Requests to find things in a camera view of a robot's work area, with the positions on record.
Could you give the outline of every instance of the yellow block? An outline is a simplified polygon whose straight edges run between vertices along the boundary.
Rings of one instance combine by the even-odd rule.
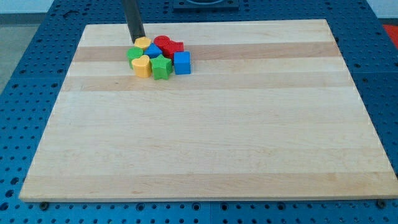
[[[148,78],[152,75],[152,68],[150,66],[148,55],[143,55],[140,58],[132,60],[131,65],[136,73],[136,76],[140,78]]]
[[[142,50],[146,50],[152,41],[148,37],[140,37],[137,38],[134,46],[141,48]]]

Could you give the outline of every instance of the wooden cutting board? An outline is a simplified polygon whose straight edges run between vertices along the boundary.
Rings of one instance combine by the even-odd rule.
[[[27,202],[393,198],[398,181],[324,20],[146,24],[192,74],[138,78],[125,24],[86,26]]]

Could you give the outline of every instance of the toy block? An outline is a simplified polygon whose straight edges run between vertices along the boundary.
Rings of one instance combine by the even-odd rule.
[[[183,52],[184,51],[184,43],[183,42],[174,42],[170,41],[169,45],[166,45],[164,47],[164,57],[167,57],[172,60],[172,63],[174,63],[174,53],[175,52]]]
[[[152,68],[150,66],[150,59],[148,55],[143,55],[140,58],[134,59],[132,67],[136,73],[136,76],[140,78],[148,78],[152,75]]]
[[[136,58],[141,57],[144,54],[144,51],[139,47],[132,47],[127,51],[127,59],[129,60],[130,68],[132,69],[131,61]]]
[[[134,46],[139,47],[142,50],[146,50],[150,46],[151,42],[152,41],[148,37],[140,37],[136,39]]]
[[[159,55],[158,57],[151,59],[150,62],[152,64],[152,71],[154,73],[155,80],[169,79],[169,75],[173,71],[171,59],[165,58],[163,55]]]
[[[154,44],[158,46],[158,48],[160,48],[161,51],[164,51],[164,47],[167,46],[169,43],[170,43],[170,38],[165,35],[157,36],[154,39]]]
[[[157,56],[162,54],[162,51],[155,44],[150,44],[148,49],[144,52],[144,54],[148,55],[149,58],[156,58]]]
[[[176,75],[191,74],[191,55],[190,52],[174,53],[174,70]]]

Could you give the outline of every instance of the pile of blocks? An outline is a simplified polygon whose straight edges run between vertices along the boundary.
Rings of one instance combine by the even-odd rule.
[[[141,37],[136,39],[134,47],[127,51],[130,68],[141,78],[168,80],[173,72],[176,75],[191,73],[190,52],[184,51],[183,42],[174,42],[165,35],[157,36],[154,42]]]

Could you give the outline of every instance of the blue block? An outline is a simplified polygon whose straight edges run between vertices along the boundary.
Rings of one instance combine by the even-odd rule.
[[[158,48],[154,43],[151,43],[148,49],[144,52],[144,55],[148,55],[149,58],[156,58],[162,54],[162,50]]]
[[[174,70],[176,75],[191,74],[191,55],[190,52],[174,53]]]

